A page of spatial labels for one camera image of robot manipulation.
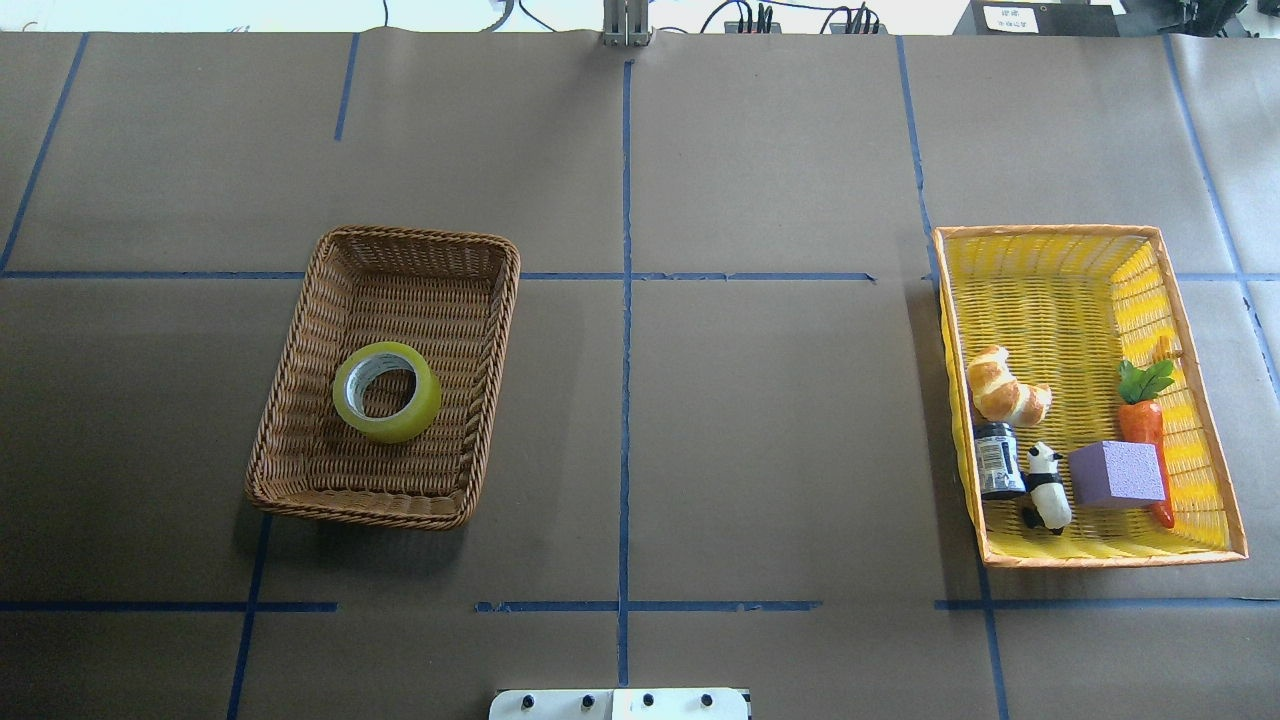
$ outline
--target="gray table surface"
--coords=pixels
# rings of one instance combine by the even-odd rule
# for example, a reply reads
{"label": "gray table surface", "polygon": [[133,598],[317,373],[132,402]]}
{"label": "gray table surface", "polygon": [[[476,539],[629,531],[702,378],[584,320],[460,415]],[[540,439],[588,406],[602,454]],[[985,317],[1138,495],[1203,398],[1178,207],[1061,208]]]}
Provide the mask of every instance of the gray table surface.
{"label": "gray table surface", "polygon": [[[1280,45],[827,40],[0,36],[0,715],[1272,716]],[[1087,222],[1165,233],[1245,562],[975,560],[925,232]],[[462,532],[242,497],[346,223],[524,256]]]}

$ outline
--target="yellow tape roll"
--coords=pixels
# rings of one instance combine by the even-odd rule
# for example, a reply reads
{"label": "yellow tape roll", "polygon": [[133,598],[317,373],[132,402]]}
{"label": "yellow tape roll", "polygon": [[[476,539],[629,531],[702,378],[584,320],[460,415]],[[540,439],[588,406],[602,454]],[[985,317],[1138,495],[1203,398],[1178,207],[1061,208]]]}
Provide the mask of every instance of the yellow tape roll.
{"label": "yellow tape roll", "polygon": [[[392,370],[413,373],[413,397],[387,418],[365,415],[365,391],[378,375]],[[412,347],[375,342],[351,354],[333,379],[333,406],[348,425],[381,443],[404,442],[422,433],[440,413],[440,380]]]}

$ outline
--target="bread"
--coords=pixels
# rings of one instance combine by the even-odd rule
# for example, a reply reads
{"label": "bread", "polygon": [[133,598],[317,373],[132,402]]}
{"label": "bread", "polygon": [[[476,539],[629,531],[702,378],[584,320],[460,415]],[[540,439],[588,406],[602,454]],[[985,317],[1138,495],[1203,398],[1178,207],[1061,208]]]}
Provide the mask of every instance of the bread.
{"label": "bread", "polygon": [[973,405],[992,423],[1029,427],[1039,423],[1053,402],[1048,386],[1018,382],[1009,372],[1009,350],[992,345],[969,363],[966,373]]}

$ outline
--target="purple block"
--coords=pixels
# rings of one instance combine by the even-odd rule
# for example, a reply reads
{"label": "purple block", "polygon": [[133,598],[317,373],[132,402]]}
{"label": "purple block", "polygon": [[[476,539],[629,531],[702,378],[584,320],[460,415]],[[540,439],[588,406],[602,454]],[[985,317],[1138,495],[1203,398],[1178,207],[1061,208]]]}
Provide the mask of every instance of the purple block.
{"label": "purple block", "polygon": [[1066,461],[1076,505],[1142,507],[1165,500],[1155,445],[1102,441],[1069,454]]}

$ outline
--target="carrot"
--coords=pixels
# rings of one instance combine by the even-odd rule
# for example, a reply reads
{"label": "carrot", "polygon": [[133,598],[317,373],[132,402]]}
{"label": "carrot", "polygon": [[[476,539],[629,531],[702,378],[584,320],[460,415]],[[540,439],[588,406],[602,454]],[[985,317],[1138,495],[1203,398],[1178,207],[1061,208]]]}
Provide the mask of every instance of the carrot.
{"label": "carrot", "polygon": [[1160,464],[1160,479],[1165,484],[1165,500],[1148,507],[1156,521],[1166,528],[1174,527],[1174,502],[1169,493],[1169,466],[1165,465],[1165,413],[1156,396],[1174,384],[1174,361],[1161,360],[1146,370],[1133,363],[1120,363],[1120,437],[1125,442],[1146,442],[1156,446],[1156,461]]}

